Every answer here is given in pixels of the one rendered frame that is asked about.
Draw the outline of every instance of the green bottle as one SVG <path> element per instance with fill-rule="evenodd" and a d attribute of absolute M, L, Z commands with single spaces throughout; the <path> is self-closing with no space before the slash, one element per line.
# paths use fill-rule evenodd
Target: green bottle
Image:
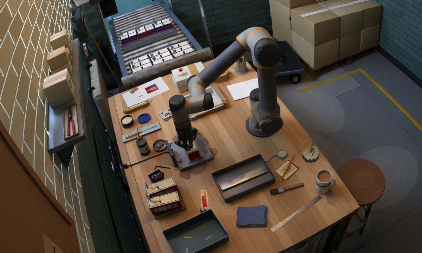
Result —
<path fill-rule="evenodd" d="M 147 139 L 139 135 L 139 129 L 137 130 L 137 140 L 136 140 L 137 148 L 139 148 L 139 152 L 141 155 L 146 156 L 150 154 L 150 146 L 148 146 Z"/>

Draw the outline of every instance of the stool leg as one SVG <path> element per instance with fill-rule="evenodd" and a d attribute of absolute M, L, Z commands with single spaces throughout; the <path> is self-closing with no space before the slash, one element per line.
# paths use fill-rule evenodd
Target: stool leg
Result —
<path fill-rule="evenodd" d="M 336 251 L 336 250 L 339 249 L 340 243 L 344 239 L 345 232 L 347 231 L 347 229 L 348 229 L 348 227 L 350 225 L 351 218 L 352 218 L 352 216 L 350 216 L 350 218 L 347 219 L 347 221 L 346 221 L 346 223 L 344 225 L 344 228 L 342 229 L 342 232 L 341 232 L 341 234 L 339 236 L 339 240 L 337 240 L 336 246 L 334 246 L 334 251 Z"/>
<path fill-rule="evenodd" d="M 372 209 L 372 205 L 367 206 L 367 210 L 365 211 L 364 219 L 367 219 L 369 217 L 371 209 Z M 364 232 L 364 228 L 365 228 L 366 224 L 367 223 L 365 223 L 364 226 L 362 226 L 362 228 L 359 229 L 359 235 L 362 235 L 362 232 Z"/>

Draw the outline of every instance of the metal pole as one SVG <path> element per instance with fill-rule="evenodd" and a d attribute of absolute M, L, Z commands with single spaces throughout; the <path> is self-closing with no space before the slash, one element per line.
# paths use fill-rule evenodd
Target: metal pole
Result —
<path fill-rule="evenodd" d="M 214 59 L 214 51 L 212 50 L 211 37 L 209 37 L 208 23 L 206 23 L 206 17 L 204 16 L 204 9 L 201 0 L 198 0 L 198 6 L 200 7 L 201 19 L 203 21 L 204 34 L 206 35 L 206 40 L 208 41 L 208 47 L 211 49 L 212 59 Z"/>

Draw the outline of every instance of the wooden table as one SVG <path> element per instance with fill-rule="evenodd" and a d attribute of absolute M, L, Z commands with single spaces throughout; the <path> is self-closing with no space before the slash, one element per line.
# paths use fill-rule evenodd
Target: wooden table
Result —
<path fill-rule="evenodd" d="M 162 235 L 162 231 L 199 214 L 201 189 L 208 191 L 209 206 L 213 209 L 230 236 L 229 242 L 210 251 L 213 253 L 285 252 L 345 220 L 358 210 L 359 205 L 356 200 L 322 152 L 319 154 L 319 159 L 314 163 L 307 163 L 303 160 L 302 150 L 306 146 L 311 145 L 311 138 L 280 99 L 277 100 L 281 107 L 281 118 L 284 122 L 283 128 L 267 138 L 256 138 L 247 132 L 245 123 L 250 116 L 249 98 L 234 101 L 226 88 L 227 85 L 256 78 L 256 71 L 251 66 L 247 67 L 250 70 L 249 73 L 240 76 L 235 74 L 234 64 L 229 69 L 231 75 L 228 81 L 212 84 L 212 86 L 218 87 L 226 97 L 226 109 L 191 122 L 192 126 L 197 128 L 207 140 L 209 148 L 215 155 L 214 160 L 183 172 L 180 172 L 178 168 L 161 169 L 165 177 L 174 177 L 187 207 L 186 210 L 154 220 L 148 209 L 144 182 L 150 182 L 148 175 L 153 172 L 155 165 L 172 165 L 168 154 L 154 157 L 125 170 L 137 215 L 142 223 L 142 229 L 151 252 L 171 252 L 167 241 Z M 123 164 L 131 164 L 146 158 L 140 155 L 135 141 L 123 143 L 121 139 L 122 134 L 133 131 L 137 127 L 140 128 L 156 121 L 161 124 L 161 130 L 145 136 L 150 147 L 158 139 L 168 140 L 169 142 L 177 139 L 173 121 L 170 119 L 164 122 L 158 115 L 162 110 L 169 108 L 170 97 L 179 94 L 172 83 L 171 76 L 170 74 L 162 77 L 169 86 L 169 91 L 154 97 L 153 102 L 148 107 L 130 113 L 135 121 L 131 128 L 122 128 L 120 124 L 121 117 L 125 115 L 123 110 L 127 107 L 122 95 L 119 94 L 109 98 L 114 130 Z M 151 120 L 146 124 L 137 123 L 136 119 L 142 113 L 151 115 Z M 261 154 L 265 160 L 268 160 L 282 149 L 288 152 L 288 158 L 280 160 L 274 157 L 267 163 L 276 177 L 274 184 L 246 194 L 231 203 L 224 202 L 211 173 L 257 154 Z M 299 170 L 289 179 L 280 182 L 280 176 L 277 175 L 275 170 L 287 162 L 292 154 L 296 155 L 293 162 L 299 167 Z M 156 152 L 152 148 L 149 156 L 153 155 L 156 155 Z M 317 192 L 314 190 L 314 183 L 317 172 L 322 169 L 328 169 L 333 173 L 337 180 L 336 186 L 331 188 L 326 195 L 322 195 L 323 199 L 305 211 L 304 214 L 298 216 L 278 231 L 272 232 L 270 229 L 273 226 L 317 196 Z M 300 182 L 304 183 L 304 187 L 274 196 L 269 193 L 270 189 L 290 186 Z M 267 227 L 248 229 L 235 227 L 238 207 L 258 205 L 267 206 Z"/>

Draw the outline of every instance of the pencil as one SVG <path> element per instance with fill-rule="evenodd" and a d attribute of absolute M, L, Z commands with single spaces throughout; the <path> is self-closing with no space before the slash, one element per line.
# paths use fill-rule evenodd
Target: pencil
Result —
<path fill-rule="evenodd" d="M 289 161 L 289 163 L 287 164 L 286 168 L 284 169 L 284 173 L 283 173 L 283 176 L 281 176 L 280 181 L 281 181 L 281 180 L 283 180 L 284 175 L 286 175 L 286 171 L 287 171 L 287 169 L 289 168 L 289 165 L 291 165 L 291 162 L 292 162 L 292 160 L 294 159 L 294 156 L 295 156 L 295 154 L 293 154 L 293 155 L 292 155 L 291 160 Z"/>

